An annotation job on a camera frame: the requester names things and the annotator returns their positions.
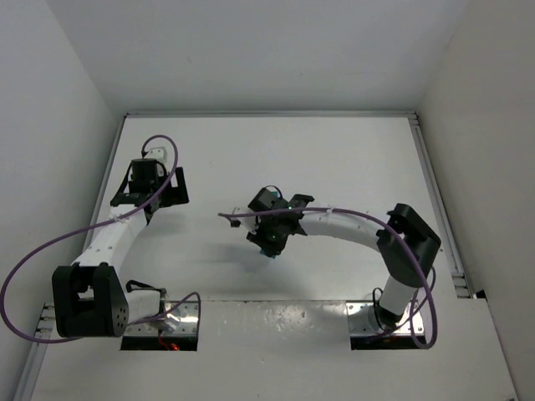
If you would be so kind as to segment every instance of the white table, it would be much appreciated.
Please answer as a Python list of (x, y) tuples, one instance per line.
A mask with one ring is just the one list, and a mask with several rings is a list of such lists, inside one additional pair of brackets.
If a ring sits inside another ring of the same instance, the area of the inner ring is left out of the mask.
[(32, 400), (514, 396), (486, 302), (456, 297), (449, 249), (436, 260), (436, 346), (351, 351), (344, 301), (367, 299), (385, 284), (379, 254), (295, 236), (270, 260), (245, 240), (243, 229), (216, 217), (274, 184), (287, 198), (304, 193), (359, 211), (407, 203), (445, 236), (413, 128), (403, 116), (127, 118), (98, 219), (107, 216), (146, 138), (173, 138), (191, 203), (158, 211), (120, 274), (165, 287), (174, 298), (198, 291), (204, 301), (198, 351), (126, 352), (119, 339), (108, 338), (49, 347)]

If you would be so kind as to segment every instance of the metal frame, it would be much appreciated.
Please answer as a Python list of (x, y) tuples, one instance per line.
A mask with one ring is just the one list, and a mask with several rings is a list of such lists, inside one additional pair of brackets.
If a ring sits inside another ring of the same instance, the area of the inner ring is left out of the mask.
[[(441, 193), (436, 182), (436, 178), (431, 166), (431, 161), (425, 147), (420, 125), (418, 123), (418, 117), (415, 112), (410, 111), (251, 111), (251, 112), (150, 112), (150, 111), (134, 111), (125, 115), (122, 119), (117, 133), (115, 134), (115, 141), (112, 145), (110, 152), (110, 158), (106, 166), (102, 185), (100, 186), (99, 195), (95, 203), (94, 212), (91, 218), (91, 224), (95, 223), (102, 201), (104, 198), (105, 187), (108, 184), (110, 177), (111, 166), (115, 159), (115, 153), (119, 146), (120, 137), (125, 126), (125, 121), (128, 118), (158, 118), (158, 117), (404, 117), (409, 120), (410, 129), (413, 133), (415, 140), (415, 146), (420, 158), (422, 170), (424, 172), (425, 182), (431, 198), (431, 203), (436, 215), (436, 219), (439, 224), (441, 236), (444, 239), (443, 246), (446, 249), (448, 255), (448, 264), (452, 267), (453, 276), (455, 279), (459, 278), (459, 273), (464, 277), (464, 270), (459, 256), (459, 252), (456, 247), (455, 238), (453, 236), (450, 222), (448, 220), (444, 202), (441, 198)], [(84, 249), (89, 246), (93, 232), (88, 232)], [(471, 295), (469, 286), (466, 285), (468, 294)], [(32, 392), (37, 382), (38, 373), (44, 360), (44, 354), (46, 352), (46, 344), (32, 344), (26, 363), (23, 369), (23, 375), (19, 380), (17, 392), (15, 395), (16, 401), (29, 401), (32, 398)]]

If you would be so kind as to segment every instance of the white wall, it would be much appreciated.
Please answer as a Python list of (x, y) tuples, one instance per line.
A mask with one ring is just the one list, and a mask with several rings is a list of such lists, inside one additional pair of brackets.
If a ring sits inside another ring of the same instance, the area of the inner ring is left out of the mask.
[(414, 109), (467, 0), (48, 0), (108, 103)]
[[(0, 280), (28, 251), (89, 222), (118, 122), (44, 0), (0, 0)], [(84, 238), (36, 256), (8, 291), (33, 333), (50, 275)], [(11, 399), (29, 344), (0, 323), (0, 399)]]
[(465, 268), (535, 399), (535, 2), (472, 0), (420, 107)]

